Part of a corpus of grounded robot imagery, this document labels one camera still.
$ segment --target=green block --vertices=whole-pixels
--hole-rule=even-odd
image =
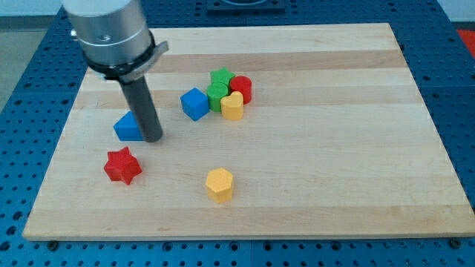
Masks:
[[[212,83],[206,89],[208,96],[209,109],[215,112],[221,112],[221,99],[229,94],[228,87],[220,82]]]
[[[234,73],[223,67],[220,70],[215,70],[211,72],[211,83],[214,84],[220,82],[225,86],[229,87],[229,82],[235,76],[236,75]]]

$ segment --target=blue block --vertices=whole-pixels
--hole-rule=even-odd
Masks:
[[[120,141],[143,141],[134,115],[127,112],[115,125],[114,130]]]
[[[209,112],[208,97],[197,88],[193,88],[180,97],[183,112],[194,121]]]

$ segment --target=wood grain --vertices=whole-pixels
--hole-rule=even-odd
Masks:
[[[165,136],[119,142],[115,82],[88,71],[24,230],[30,240],[465,237],[475,216],[387,24],[155,29],[147,75]],[[180,96],[227,66],[254,82],[244,118],[198,122]],[[107,151],[144,172],[111,182]],[[231,202],[206,174],[235,176]]]

